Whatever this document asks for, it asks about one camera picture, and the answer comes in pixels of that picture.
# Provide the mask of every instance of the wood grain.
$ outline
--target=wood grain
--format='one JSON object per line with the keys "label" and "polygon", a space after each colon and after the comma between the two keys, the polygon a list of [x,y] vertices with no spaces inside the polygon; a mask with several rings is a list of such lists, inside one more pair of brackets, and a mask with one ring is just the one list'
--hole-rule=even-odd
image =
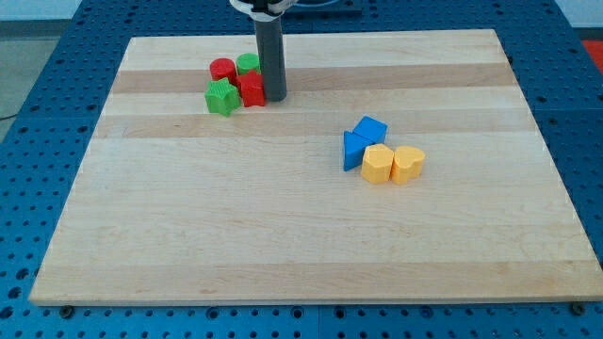
{"label": "wood grain", "polygon": [[[205,66],[253,44],[130,42],[32,301],[603,299],[493,31],[287,36],[286,100],[209,114]],[[425,151],[420,178],[341,170],[342,132],[365,114],[389,125],[388,145]]]}

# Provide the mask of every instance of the plastic block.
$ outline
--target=plastic block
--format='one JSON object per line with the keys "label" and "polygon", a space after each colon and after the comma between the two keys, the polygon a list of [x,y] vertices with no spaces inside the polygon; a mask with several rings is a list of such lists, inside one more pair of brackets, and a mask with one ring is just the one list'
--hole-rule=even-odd
{"label": "plastic block", "polygon": [[372,184],[380,184],[389,181],[392,170],[394,151],[383,144],[368,146],[362,160],[360,174]]}
{"label": "plastic block", "polygon": [[351,170],[362,164],[365,148],[373,142],[352,132],[343,133],[343,170]]}
{"label": "plastic block", "polygon": [[365,137],[373,143],[384,143],[387,125],[381,121],[376,121],[368,116],[364,116],[356,125],[353,133]]}
{"label": "plastic block", "polygon": [[236,59],[236,71],[238,75],[247,74],[249,71],[260,71],[260,57],[254,53],[245,53]]}
{"label": "plastic block", "polygon": [[210,113],[220,113],[224,117],[241,106],[238,90],[228,82],[228,78],[210,81],[205,92],[205,101]]}
{"label": "plastic block", "polygon": [[423,170],[425,153],[416,147],[400,146],[394,152],[394,164],[391,177],[396,184],[403,185],[409,179],[416,178]]}
{"label": "plastic block", "polygon": [[214,81],[228,78],[228,82],[232,85],[236,84],[236,66],[233,60],[229,58],[218,58],[209,64],[209,72],[211,79]]}
{"label": "plastic block", "polygon": [[258,74],[255,70],[251,70],[247,74],[239,75],[236,78],[236,86],[243,98],[245,107],[266,105],[264,81],[262,75]]}

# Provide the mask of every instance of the floor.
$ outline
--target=floor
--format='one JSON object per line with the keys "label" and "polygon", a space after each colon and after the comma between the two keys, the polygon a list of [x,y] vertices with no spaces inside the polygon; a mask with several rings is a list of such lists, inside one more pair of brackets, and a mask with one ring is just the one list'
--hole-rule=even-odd
{"label": "floor", "polygon": [[0,142],[15,121],[8,117],[19,113],[58,38],[0,36]]}

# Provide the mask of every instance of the red cylinder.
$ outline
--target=red cylinder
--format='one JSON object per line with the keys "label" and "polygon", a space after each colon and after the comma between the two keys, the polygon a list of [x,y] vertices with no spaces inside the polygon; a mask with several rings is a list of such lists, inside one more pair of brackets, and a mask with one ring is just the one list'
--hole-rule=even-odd
{"label": "red cylinder", "polygon": [[215,59],[209,64],[209,72],[212,80],[218,81],[227,77],[228,82],[236,86],[236,65],[233,60],[225,57]]}

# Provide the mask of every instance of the yellow block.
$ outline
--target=yellow block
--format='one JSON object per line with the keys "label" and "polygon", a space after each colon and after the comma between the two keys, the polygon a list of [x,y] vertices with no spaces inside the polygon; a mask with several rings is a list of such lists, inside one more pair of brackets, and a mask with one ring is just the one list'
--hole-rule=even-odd
{"label": "yellow block", "polygon": [[411,178],[416,178],[423,170],[425,153],[416,147],[400,146],[394,152],[392,165],[392,180],[402,185]]}
{"label": "yellow block", "polygon": [[389,181],[394,152],[383,144],[365,148],[360,174],[372,184]]}

